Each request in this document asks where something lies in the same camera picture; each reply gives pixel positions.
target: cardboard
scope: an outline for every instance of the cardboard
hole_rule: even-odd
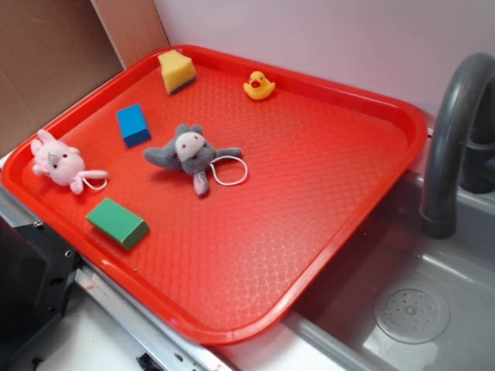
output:
[[[90,0],[0,2],[0,157],[123,68]]]

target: white wall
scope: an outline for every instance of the white wall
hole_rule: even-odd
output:
[[[405,100],[433,124],[456,67],[495,56],[494,0],[155,0],[193,44]]]

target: sponge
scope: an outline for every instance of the sponge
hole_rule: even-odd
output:
[[[139,104],[134,104],[117,112],[117,119],[122,137],[128,147],[134,147],[152,138]]]
[[[170,50],[158,56],[162,66],[162,77],[169,95],[173,95],[196,80],[193,60],[177,50]]]
[[[148,224],[142,218],[109,198],[87,214],[86,219],[127,250],[149,231]]]

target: white string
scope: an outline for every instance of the white string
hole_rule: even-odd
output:
[[[91,189],[93,189],[94,191],[101,191],[103,188],[105,188],[108,184],[108,180],[105,179],[105,182],[103,183],[103,185],[100,185],[99,187],[95,187],[94,185],[91,185],[87,180],[86,178],[81,178],[83,179],[83,182],[86,183],[86,186],[90,187]]]
[[[215,166],[213,165],[215,162],[217,161],[220,161],[220,160],[224,160],[226,158],[229,158],[230,160],[236,160],[236,161],[239,161],[243,166],[244,166],[244,176],[240,179],[240,180],[237,180],[235,182],[231,182],[231,183],[225,183],[225,182],[222,182],[221,180],[218,179],[218,176],[217,176],[217,171],[215,170]],[[238,157],[234,157],[234,156],[220,156],[220,157],[217,157],[215,158],[212,162],[210,162],[210,167],[211,169],[213,170],[213,177],[215,178],[215,180],[221,184],[222,186],[235,186],[237,184],[241,184],[242,182],[244,182],[246,180],[246,178],[248,177],[248,165],[246,164],[246,162],[242,161],[240,158]]]

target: sink drain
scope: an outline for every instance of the sink drain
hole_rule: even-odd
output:
[[[449,305],[440,291],[420,281],[400,281],[375,300],[374,317],[391,338],[421,344],[438,337],[449,323]]]

